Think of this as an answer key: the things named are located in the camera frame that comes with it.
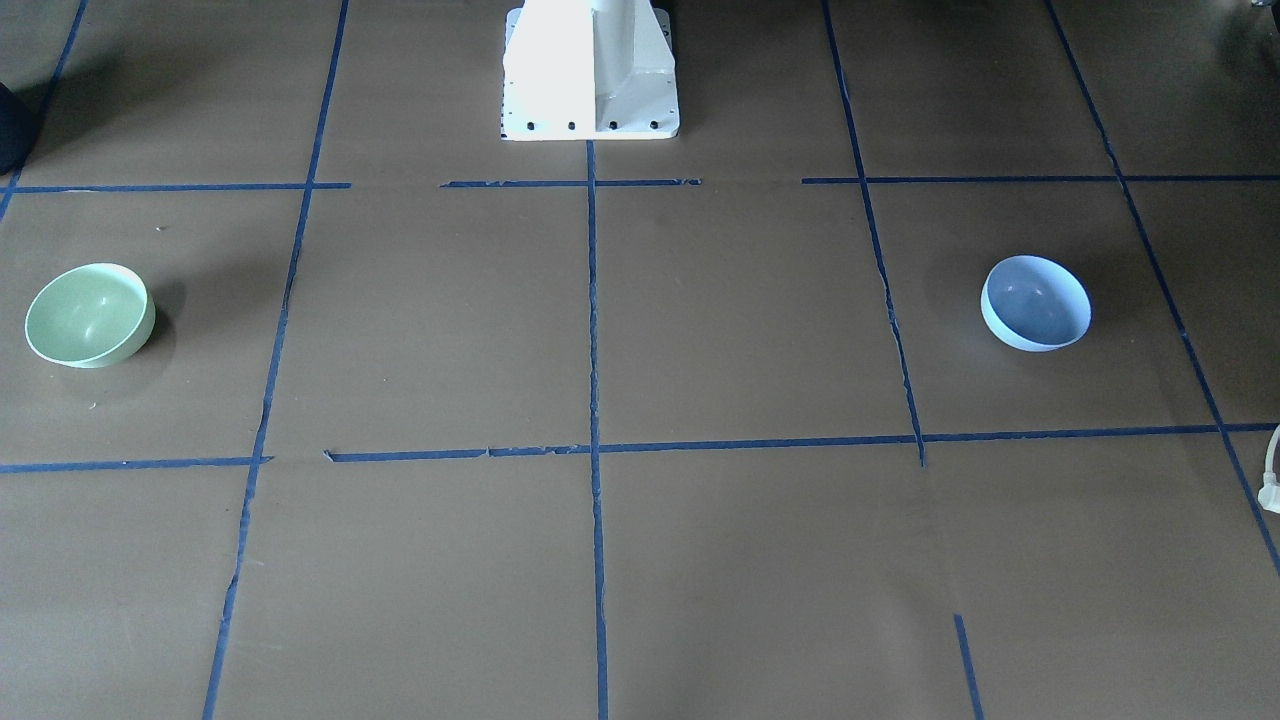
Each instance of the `bowl rim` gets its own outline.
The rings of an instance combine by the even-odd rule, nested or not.
[[[1028,260],[1032,261],[1036,265],[1039,265],[1039,266],[1043,266],[1043,268],[1050,268],[1055,273],[1059,273],[1059,274],[1064,275],[1065,279],[1069,282],[1069,287],[1066,288],[1068,292],[1070,292],[1070,293],[1079,293],[1080,297],[1084,299],[1084,323],[1083,323],[1084,328],[1079,332],[1079,334],[1076,334],[1071,340],[1069,340],[1066,342],[1057,342],[1057,343],[1039,342],[1039,341],[1032,340],[1032,338],[1029,338],[1029,337],[1019,333],[1018,331],[1015,331],[1005,320],[1005,318],[1001,315],[1001,313],[996,309],[996,304],[991,299],[991,278],[992,278],[992,275],[996,274],[996,270],[998,270],[1001,265],[1005,265],[1005,264],[1012,263],[1012,261],[1028,261]],[[986,307],[991,309],[991,314],[995,316],[996,320],[1000,322],[1001,328],[1007,334],[1018,338],[1021,343],[1025,343],[1027,346],[1029,346],[1029,347],[1020,347],[1019,345],[1015,345],[1015,343],[1010,342],[1005,337],[1001,337],[1001,333],[996,332],[996,328],[989,327],[991,325],[989,322],[987,323],[988,329],[992,332],[992,334],[995,334],[1005,345],[1010,345],[1010,346],[1012,346],[1012,347],[1015,347],[1018,350],[1029,350],[1032,352],[1042,352],[1042,351],[1046,351],[1046,350],[1059,350],[1059,348],[1066,347],[1069,345],[1079,342],[1080,338],[1083,338],[1089,332],[1089,325],[1093,324],[1093,299],[1089,297],[1089,291],[1088,291],[1087,287],[1084,287],[1084,282],[1082,282],[1080,278],[1075,273],[1073,273],[1066,265],[1062,265],[1061,263],[1059,263],[1056,260],[1051,260],[1051,259],[1044,258],[1042,255],[1030,255],[1030,254],[1010,255],[1009,258],[1005,258],[1001,261],[996,263],[991,268],[991,272],[987,273],[987,278],[982,283],[982,302],[983,302],[983,305]]]
[[[32,311],[40,304],[40,300],[42,297],[45,297],[45,295],[50,291],[50,288],[52,288],[54,286],[59,284],[60,282],[64,282],[67,277],[76,275],[76,274],[84,274],[84,273],[88,273],[88,272],[99,272],[99,270],[109,270],[111,275],[115,275],[116,278],[123,279],[125,282],[125,284],[131,286],[131,288],[133,288],[133,290],[141,290],[142,291],[142,310],[138,313],[137,319],[133,320],[133,325],[129,328],[129,332],[124,333],[124,337],[122,337],[120,341],[116,342],[115,345],[113,345],[110,348],[108,348],[108,350],[105,350],[102,352],[99,352],[97,355],[92,355],[90,357],[76,357],[76,359],[70,359],[70,360],[59,359],[59,357],[50,357],[49,355],[46,355],[45,352],[42,352],[38,347],[36,347],[36,343],[32,342],[32,340],[31,340],[31,314],[32,314]],[[87,263],[84,265],[77,265],[77,266],[74,266],[74,268],[72,268],[72,269],[69,269],[69,270],[59,274],[56,278],[54,278],[54,279],[49,281],[47,283],[45,283],[45,287],[40,288],[40,292],[36,293],[36,297],[32,299],[31,305],[27,307],[27,316],[23,319],[22,329],[23,329],[23,334],[27,338],[27,347],[31,347],[32,352],[35,352],[36,355],[44,357],[45,360],[49,360],[50,363],[56,363],[59,365],[67,365],[67,366],[70,366],[70,368],[78,368],[78,366],[83,366],[86,364],[101,360],[101,359],[111,355],[113,352],[115,352],[120,347],[128,345],[128,342],[131,340],[133,340],[133,337],[137,334],[138,329],[141,329],[142,324],[146,322],[146,319],[147,319],[147,307],[150,305],[151,305],[151,290],[147,288],[147,284],[145,282],[142,282],[142,278],[138,277],[137,273],[134,273],[129,268],[125,268],[124,265],[120,265],[118,263]]]

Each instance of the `blue bowl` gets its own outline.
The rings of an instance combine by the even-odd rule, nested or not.
[[[1070,270],[1036,255],[1015,255],[987,275],[982,318],[1006,345],[1044,352],[1084,337],[1093,307]]]

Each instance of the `cable connector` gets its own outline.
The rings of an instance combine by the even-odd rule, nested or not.
[[[1262,473],[1262,489],[1258,491],[1258,505],[1263,510],[1280,512],[1280,484],[1276,484],[1276,474],[1271,470]]]

